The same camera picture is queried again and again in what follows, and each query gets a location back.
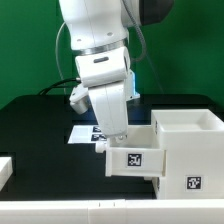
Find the black table surface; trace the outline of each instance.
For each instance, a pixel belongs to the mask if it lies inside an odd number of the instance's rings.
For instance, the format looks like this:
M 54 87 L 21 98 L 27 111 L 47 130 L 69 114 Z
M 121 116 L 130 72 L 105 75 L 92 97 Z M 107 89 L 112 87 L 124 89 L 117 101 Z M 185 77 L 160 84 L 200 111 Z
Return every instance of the black table surface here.
M 142 95 L 128 103 L 129 123 L 150 124 L 152 109 L 202 108 L 216 112 L 206 96 Z M 62 95 L 21 96 L 0 110 L 0 156 L 12 157 L 14 171 L 0 201 L 155 198 L 143 178 L 105 177 L 95 144 L 67 144 L 78 124 L 97 124 L 91 107 L 77 115 Z

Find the white paper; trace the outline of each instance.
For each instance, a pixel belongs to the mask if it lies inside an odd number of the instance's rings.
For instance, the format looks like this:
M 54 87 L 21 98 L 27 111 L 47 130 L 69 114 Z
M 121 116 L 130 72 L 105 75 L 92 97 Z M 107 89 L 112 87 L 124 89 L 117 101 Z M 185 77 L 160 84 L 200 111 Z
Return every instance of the white paper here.
M 68 140 L 68 144 L 75 143 L 96 143 L 106 141 L 99 126 L 75 125 Z

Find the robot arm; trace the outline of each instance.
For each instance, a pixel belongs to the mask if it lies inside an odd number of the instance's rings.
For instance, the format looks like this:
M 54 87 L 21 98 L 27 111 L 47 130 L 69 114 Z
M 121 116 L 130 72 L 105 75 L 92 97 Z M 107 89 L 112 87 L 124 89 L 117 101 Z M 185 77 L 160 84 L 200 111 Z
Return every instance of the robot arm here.
M 171 7 L 171 3 L 173 0 L 127 1 L 139 24 L 158 21 L 150 13 L 142 16 L 148 11 L 145 7 L 154 4 L 161 19 L 165 15 L 161 5 Z M 128 37 L 125 27 L 131 25 L 125 7 L 121 0 L 60 0 L 60 6 L 71 35 L 71 48 L 78 55 L 75 63 L 82 81 L 80 91 L 72 93 L 71 105 L 79 108 L 79 113 L 85 112 L 83 97 L 89 95 L 102 132 L 108 138 L 122 139 L 128 129 L 125 90 L 132 74 L 124 44 Z

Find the white object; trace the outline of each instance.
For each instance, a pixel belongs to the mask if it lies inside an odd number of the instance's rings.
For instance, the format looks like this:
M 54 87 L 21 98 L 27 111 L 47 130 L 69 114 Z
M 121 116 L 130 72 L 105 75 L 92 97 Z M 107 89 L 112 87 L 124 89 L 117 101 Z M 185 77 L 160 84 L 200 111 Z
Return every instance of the white object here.
M 209 110 L 164 110 L 152 111 L 152 126 L 166 151 L 157 198 L 223 198 L 224 123 Z
M 100 86 L 127 78 L 130 58 L 126 47 L 78 56 L 76 66 L 84 87 Z
M 11 157 L 0 157 L 0 191 L 12 175 Z
M 151 177 L 158 199 L 223 198 L 224 123 L 209 110 L 154 110 L 151 126 L 96 151 L 106 151 L 107 176 Z
M 105 142 L 106 138 L 101 132 L 99 126 L 92 125 L 74 125 L 69 137 L 68 144 L 92 144 L 96 142 Z
M 126 38 L 120 0 L 60 0 L 72 50 L 101 47 Z
M 0 202 L 1 224 L 223 224 L 224 200 Z
M 106 176 L 160 177 L 163 172 L 164 151 L 151 126 L 129 126 L 126 141 L 97 143 L 96 151 L 106 151 Z
M 140 98 L 140 94 L 135 90 L 135 73 L 129 70 L 127 79 L 125 80 L 126 101 Z
M 89 97 L 102 133 L 126 135 L 128 129 L 124 81 L 89 88 Z
M 69 100 L 76 113 L 83 114 L 88 110 L 87 96 L 88 88 L 84 88 L 82 83 L 72 90 Z

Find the green wall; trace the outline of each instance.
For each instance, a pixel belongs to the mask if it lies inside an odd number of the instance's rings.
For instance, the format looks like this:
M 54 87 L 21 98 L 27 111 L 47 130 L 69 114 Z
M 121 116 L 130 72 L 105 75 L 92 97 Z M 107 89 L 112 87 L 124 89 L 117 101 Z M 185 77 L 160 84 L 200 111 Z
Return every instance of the green wall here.
M 161 93 L 159 80 L 164 93 L 204 94 L 224 107 L 223 9 L 223 0 L 176 0 L 163 23 L 144 27 L 158 77 L 147 60 L 133 65 L 138 91 Z M 58 0 L 1 1 L 0 108 L 59 80 L 54 50 L 61 24 Z M 137 55 L 139 44 L 132 29 L 130 33 L 130 52 Z M 67 29 L 60 60 L 65 77 L 74 76 Z

